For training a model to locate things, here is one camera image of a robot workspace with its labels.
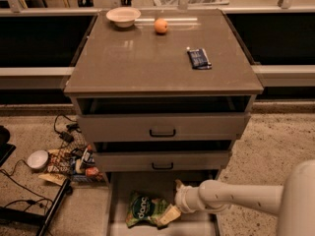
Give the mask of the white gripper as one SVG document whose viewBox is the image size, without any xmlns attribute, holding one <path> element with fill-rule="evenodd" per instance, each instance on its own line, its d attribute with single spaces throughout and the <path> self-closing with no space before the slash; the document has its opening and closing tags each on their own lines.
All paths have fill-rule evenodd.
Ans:
<svg viewBox="0 0 315 236">
<path fill-rule="evenodd" d="M 181 180 L 175 180 L 175 204 L 169 205 L 165 212 L 157 219 L 157 226 L 164 227 L 177 219 L 183 213 L 193 213 L 201 209 L 201 201 L 197 187 L 184 186 Z"/>
</svg>

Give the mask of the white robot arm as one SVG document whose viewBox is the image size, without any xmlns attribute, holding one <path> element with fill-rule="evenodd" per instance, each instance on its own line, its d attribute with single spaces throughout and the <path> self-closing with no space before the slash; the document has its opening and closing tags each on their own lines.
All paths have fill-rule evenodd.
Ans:
<svg viewBox="0 0 315 236">
<path fill-rule="evenodd" d="M 231 205 L 278 218 L 277 236 L 315 236 L 315 161 L 295 166 L 282 186 L 233 185 L 206 180 L 197 187 L 176 182 L 174 203 L 157 220 L 165 226 L 183 213 L 220 213 Z"/>
</svg>

